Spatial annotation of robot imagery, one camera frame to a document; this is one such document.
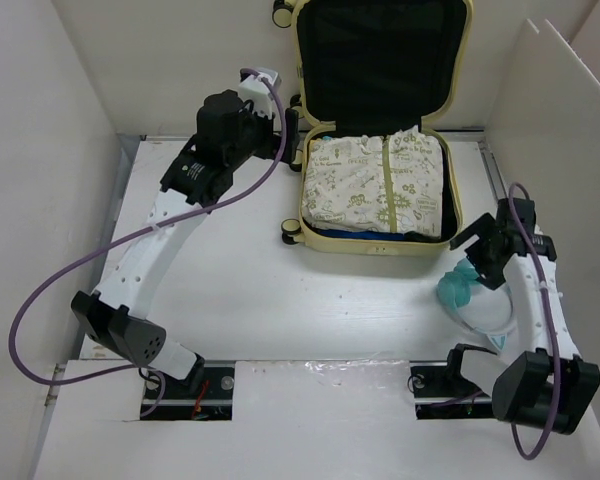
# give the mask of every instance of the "suitcase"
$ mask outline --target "suitcase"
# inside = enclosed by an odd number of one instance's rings
[[[472,0],[299,0],[291,15],[300,82],[295,108],[312,126],[304,140],[297,219],[282,223],[287,244],[322,252],[435,255],[462,229],[453,163],[429,128],[450,107],[473,13]],[[439,239],[333,238],[302,218],[309,144],[331,137],[391,135],[418,125],[443,150]]]

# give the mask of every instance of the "screw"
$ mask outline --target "screw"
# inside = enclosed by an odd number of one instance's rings
[[[235,381],[233,380],[233,377],[222,377],[222,380],[220,381],[220,387],[222,387],[223,390],[231,390],[233,389],[234,383]]]
[[[158,377],[154,377],[154,376],[149,376],[149,378],[152,381],[151,382],[145,382],[147,390],[155,390],[155,389],[157,389],[160,386],[160,384],[156,383],[156,382],[159,382],[160,379]]]
[[[414,377],[412,377],[411,379],[411,385],[413,385],[413,388],[416,390],[419,390],[421,388],[424,388],[424,376],[418,374]]]

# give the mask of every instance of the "blue fabric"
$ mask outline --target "blue fabric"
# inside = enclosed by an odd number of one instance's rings
[[[355,238],[358,240],[384,240],[392,242],[404,241],[403,233],[381,233],[381,232],[343,232],[342,230],[319,230],[320,235],[330,238]]]
[[[471,301],[471,286],[478,283],[478,273],[466,258],[458,262],[452,272],[445,273],[438,282],[436,293],[440,302],[457,310]]]

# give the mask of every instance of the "suitcase wheel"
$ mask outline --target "suitcase wheel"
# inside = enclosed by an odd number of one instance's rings
[[[300,222],[295,218],[288,218],[282,225],[280,225],[282,229],[282,234],[288,237],[294,237],[299,235],[302,232],[302,228],[300,227]]]
[[[289,106],[298,112],[298,118],[304,118],[304,112],[302,111],[302,97],[299,93],[291,97]]]
[[[296,173],[302,171],[302,150],[296,150],[296,158],[289,164],[289,168]]]
[[[291,26],[291,14],[293,13],[293,5],[286,3],[284,0],[275,0],[273,2],[273,12],[271,19],[276,27],[289,28]]]

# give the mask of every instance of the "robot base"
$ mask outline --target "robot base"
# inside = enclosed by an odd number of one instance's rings
[[[141,420],[231,420],[234,375],[234,362],[206,362],[200,387],[193,394],[181,383],[165,376],[164,398],[152,413]],[[145,382],[141,411],[154,404],[159,391],[157,383]]]

